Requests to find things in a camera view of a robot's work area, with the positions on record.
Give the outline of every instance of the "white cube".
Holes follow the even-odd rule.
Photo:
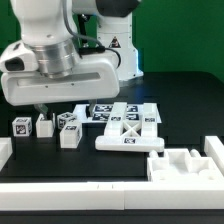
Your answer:
[[[43,114],[40,114],[36,122],[37,138],[51,138],[55,129],[55,114],[53,120],[44,120]]]
[[[77,116],[73,113],[63,113],[57,116],[58,129],[62,129],[67,122],[77,120]]]
[[[82,138],[82,123],[68,122],[60,133],[61,148],[76,149]]]
[[[13,133],[16,137],[30,136],[32,132],[31,117],[17,117],[13,122]]]

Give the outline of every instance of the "white foam piece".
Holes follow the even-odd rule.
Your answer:
[[[206,136],[204,152],[217,164],[224,175],[224,145],[217,136]]]
[[[163,152],[164,140],[162,138],[99,136],[96,139],[97,150],[129,151],[129,152]]]
[[[124,190],[113,183],[0,184],[0,211],[123,210]]]
[[[36,122],[37,138],[51,138],[55,129],[55,114],[53,120],[44,120],[43,114],[40,114]]]
[[[75,109],[73,111],[73,114],[77,116],[77,120],[81,123],[88,123],[89,120],[86,116],[86,107],[89,106],[89,104],[77,104],[75,106]]]
[[[124,183],[125,209],[224,209],[224,183]]]
[[[148,158],[148,179],[168,182],[224,181],[212,158],[192,157],[187,149],[164,149],[164,157]]]
[[[105,136],[120,136],[123,133],[123,120],[126,118],[127,103],[114,103],[104,130]]]
[[[145,103],[142,115],[142,137],[157,137],[157,105],[155,103]]]
[[[0,138],[0,171],[12,155],[11,138]]]

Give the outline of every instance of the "black tabletop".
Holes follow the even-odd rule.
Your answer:
[[[201,151],[204,147],[205,136],[216,135],[222,141],[224,139],[224,84],[209,73],[145,73],[142,84],[122,88],[115,99],[98,102],[103,104],[157,103],[162,119],[162,124],[159,124],[159,136],[165,139],[167,148],[187,147]],[[68,102],[48,106],[56,114],[60,114],[72,112],[76,103],[86,102]],[[12,121],[16,117],[32,117],[34,127],[32,136],[28,138],[12,137],[13,155],[0,173],[1,183],[147,180],[147,153],[95,150],[95,139],[103,135],[105,124],[83,124],[83,137],[78,149],[62,150],[58,130],[55,131],[53,138],[36,138],[35,123],[38,113],[33,106],[13,107],[4,100],[2,95],[0,111],[0,137],[12,137]],[[21,213],[13,214],[21,218]],[[206,213],[204,211],[74,211],[26,213],[21,218],[21,223],[29,223],[31,218],[28,217],[33,216],[38,220],[41,214],[44,214],[45,218],[58,217],[58,219],[52,219],[54,220],[52,222],[49,221],[51,219],[42,217],[42,221],[49,221],[46,223],[61,223],[63,217],[67,217],[68,222],[70,220],[80,223],[91,221],[97,223],[96,217],[101,217],[107,223],[136,223],[140,220],[141,223],[148,223],[149,217],[151,217],[150,223],[166,223],[167,217],[171,216],[169,220],[178,223],[191,221],[193,223],[222,223],[224,220],[223,211]],[[204,214],[207,214],[209,218],[202,218]],[[11,213],[1,213],[0,220],[9,220],[10,215]]]

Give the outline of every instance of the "green wall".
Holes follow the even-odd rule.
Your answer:
[[[94,20],[88,25],[94,34]],[[134,44],[145,72],[206,71],[224,81],[224,1],[143,0]],[[0,1],[0,53],[19,38],[8,0]]]

